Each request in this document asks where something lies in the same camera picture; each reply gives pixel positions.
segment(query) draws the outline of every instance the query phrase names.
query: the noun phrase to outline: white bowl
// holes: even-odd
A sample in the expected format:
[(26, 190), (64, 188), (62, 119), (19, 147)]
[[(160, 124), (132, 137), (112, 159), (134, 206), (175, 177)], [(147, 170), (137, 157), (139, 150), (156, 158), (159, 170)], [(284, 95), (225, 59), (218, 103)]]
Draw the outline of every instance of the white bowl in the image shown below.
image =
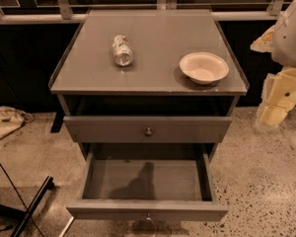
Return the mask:
[(229, 67), (221, 57), (208, 52), (190, 53), (180, 61), (181, 71), (198, 84), (210, 84), (227, 76)]

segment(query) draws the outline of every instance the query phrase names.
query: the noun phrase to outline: can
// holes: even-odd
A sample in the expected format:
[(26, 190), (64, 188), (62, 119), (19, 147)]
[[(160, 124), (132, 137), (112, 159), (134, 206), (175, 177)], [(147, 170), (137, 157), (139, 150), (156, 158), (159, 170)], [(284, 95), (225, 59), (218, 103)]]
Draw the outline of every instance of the can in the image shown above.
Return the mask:
[(126, 36), (115, 36), (112, 41), (112, 55), (119, 66), (125, 67), (132, 63), (134, 56)]

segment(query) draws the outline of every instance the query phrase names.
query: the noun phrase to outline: drawer knob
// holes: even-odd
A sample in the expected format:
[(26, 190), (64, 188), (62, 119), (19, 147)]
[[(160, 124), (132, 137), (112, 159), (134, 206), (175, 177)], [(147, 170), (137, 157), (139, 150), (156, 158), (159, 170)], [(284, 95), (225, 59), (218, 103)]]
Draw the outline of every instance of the drawer knob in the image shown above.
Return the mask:
[(147, 136), (147, 137), (150, 137), (150, 136), (152, 136), (154, 133), (152, 132), (152, 130), (148, 127), (147, 129), (146, 129), (146, 131), (145, 131), (145, 135)]

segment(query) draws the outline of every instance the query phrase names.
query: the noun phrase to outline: speckled floor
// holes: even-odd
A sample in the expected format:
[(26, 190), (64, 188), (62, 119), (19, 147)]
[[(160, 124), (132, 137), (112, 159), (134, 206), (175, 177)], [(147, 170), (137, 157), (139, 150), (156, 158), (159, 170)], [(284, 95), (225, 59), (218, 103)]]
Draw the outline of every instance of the speckled floor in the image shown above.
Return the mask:
[[(275, 129), (256, 126), (257, 108), (236, 108), (211, 162), (216, 193), (229, 212), (221, 222), (75, 220), (64, 236), (296, 236), (296, 108)], [(65, 205), (80, 189), (85, 160), (63, 126), (50, 133), (54, 114), (0, 140), (0, 162), (26, 202), (46, 176), (55, 188), (33, 216), (43, 236), (59, 236), (71, 215)], [(0, 203), (22, 208), (0, 171)], [(15, 224), (0, 217), (0, 229)], [(9, 236), (12, 230), (0, 232)], [(23, 236), (41, 236), (29, 223)]]

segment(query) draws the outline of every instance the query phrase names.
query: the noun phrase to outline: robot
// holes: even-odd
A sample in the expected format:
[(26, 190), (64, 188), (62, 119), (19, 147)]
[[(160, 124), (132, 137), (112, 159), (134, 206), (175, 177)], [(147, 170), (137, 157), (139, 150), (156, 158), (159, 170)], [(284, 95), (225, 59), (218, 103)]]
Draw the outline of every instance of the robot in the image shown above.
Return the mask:
[(252, 43), (251, 50), (270, 52), (283, 65), (281, 72), (267, 75), (257, 111), (259, 123), (279, 126), (296, 106), (296, 0)]

